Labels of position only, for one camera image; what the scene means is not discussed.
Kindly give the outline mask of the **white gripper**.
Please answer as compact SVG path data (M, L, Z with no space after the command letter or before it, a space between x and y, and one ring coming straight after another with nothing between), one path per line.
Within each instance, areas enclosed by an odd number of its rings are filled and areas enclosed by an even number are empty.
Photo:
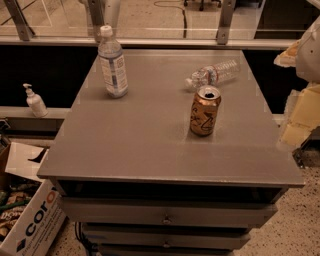
M302 91L292 90L287 98L280 125L277 148L299 148L320 126L320 16L297 40L274 59L280 67L295 67L297 76L308 81Z

